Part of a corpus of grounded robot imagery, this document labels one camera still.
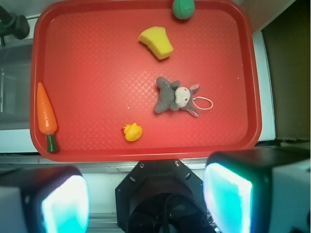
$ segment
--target green ball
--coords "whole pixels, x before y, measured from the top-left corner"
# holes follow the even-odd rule
[[[178,19],[190,18],[194,13],[193,0],[175,0],[173,2],[173,14]]]

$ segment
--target stuffed donkey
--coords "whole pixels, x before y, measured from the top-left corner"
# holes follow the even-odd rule
[[[160,89],[159,100],[155,105],[155,112],[162,113],[168,109],[177,111],[187,110],[194,117],[199,116],[199,112],[192,106],[192,95],[200,88],[199,84],[186,88],[180,85],[180,81],[169,82],[163,77],[156,79],[156,84]]]

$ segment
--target rubber duck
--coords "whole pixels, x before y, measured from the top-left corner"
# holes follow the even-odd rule
[[[137,125],[137,123],[125,125],[121,131],[125,134],[125,139],[129,142],[137,141],[142,135],[142,127]]]

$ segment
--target toy carrot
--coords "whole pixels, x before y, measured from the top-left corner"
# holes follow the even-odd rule
[[[38,83],[37,89],[37,116],[40,132],[47,136],[48,153],[57,152],[58,146],[54,137],[57,123],[50,100],[42,83]]]

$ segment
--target yellow sponge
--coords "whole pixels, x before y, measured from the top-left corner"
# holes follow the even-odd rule
[[[174,50],[163,27],[154,26],[144,30],[138,40],[147,45],[159,60],[168,58]]]

